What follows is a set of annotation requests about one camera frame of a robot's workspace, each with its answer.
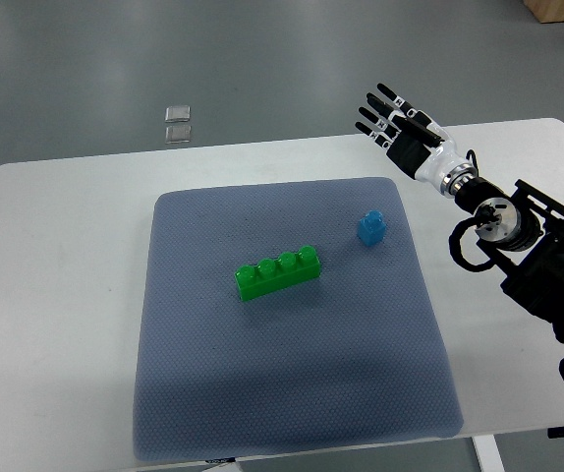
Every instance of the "robotic hand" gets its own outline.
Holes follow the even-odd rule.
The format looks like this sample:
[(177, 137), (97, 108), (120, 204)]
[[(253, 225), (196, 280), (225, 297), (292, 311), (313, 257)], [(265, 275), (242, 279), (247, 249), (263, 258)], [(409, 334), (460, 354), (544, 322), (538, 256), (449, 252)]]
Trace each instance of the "robotic hand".
[[(378, 84), (378, 89), (395, 107), (368, 93), (367, 103), (382, 118), (363, 107), (359, 111), (379, 131), (361, 122), (357, 122), (357, 128), (387, 149), (387, 156), (409, 177), (429, 182), (441, 195), (455, 198), (461, 209), (473, 214), (474, 219), (467, 223), (477, 226), (481, 240), (505, 251), (523, 251), (532, 246), (541, 235), (537, 218), (479, 177), (475, 153), (469, 150), (466, 158), (461, 157), (452, 137), (428, 115), (384, 84)], [(467, 270), (487, 270), (493, 264), (471, 265), (461, 256), (458, 242), (469, 226), (464, 222), (453, 233), (453, 259)]]
[[(457, 224), (448, 239), (455, 263), (473, 272), (498, 266), (507, 275), (500, 285), (504, 293), (551, 323), (557, 340), (564, 343), (564, 206), (521, 180), (511, 197), (505, 195), (479, 177), (472, 150), (461, 157), (454, 140), (434, 120), (384, 84), (377, 87), (389, 103), (368, 93), (367, 103), (377, 115), (359, 108), (376, 129), (361, 122), (356, 126), (386, 149), (405, 174), (429, 182), (472, 215)], [(544, 232), (536, 214), (543, 219)], [(470, 264), (461, 254), (461, 238), (473, 226), (477, 246), (489, 257), (481, 265)], [(529, 248), (519, 265), (500, 252)], [(560, 372), (564, 379), (564, 360)]]

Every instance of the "gray mat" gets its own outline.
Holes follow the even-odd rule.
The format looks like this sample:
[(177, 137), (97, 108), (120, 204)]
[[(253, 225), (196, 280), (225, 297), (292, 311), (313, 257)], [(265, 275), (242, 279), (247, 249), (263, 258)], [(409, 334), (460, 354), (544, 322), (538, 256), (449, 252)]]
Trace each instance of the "gray mat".
[[(370, 209), (387, 234), (356, 235)], [(241, 302), (234, 271), (315, 246), (321, 277)], [(155, 207), (134, 405), (138, 459), (452, 437), (463, 424), (395, 185), (200, 189)]]

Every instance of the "gray floor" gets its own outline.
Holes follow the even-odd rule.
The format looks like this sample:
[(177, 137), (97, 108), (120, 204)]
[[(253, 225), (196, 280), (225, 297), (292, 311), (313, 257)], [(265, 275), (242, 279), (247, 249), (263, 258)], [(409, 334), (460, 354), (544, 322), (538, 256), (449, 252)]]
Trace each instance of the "gray floor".
[[(166, 148), (164, 109), (181, 103), (182, 146), (355, 133), (380, 81), (444, 125), (564, 121), (564, 24), (520, 0), (0, 0), (0, 164)], [(507, 471), (564, 470), (564, 440), (545, 432), (498, 443)], [(459, 440), (246, 469), (478, 467)]]

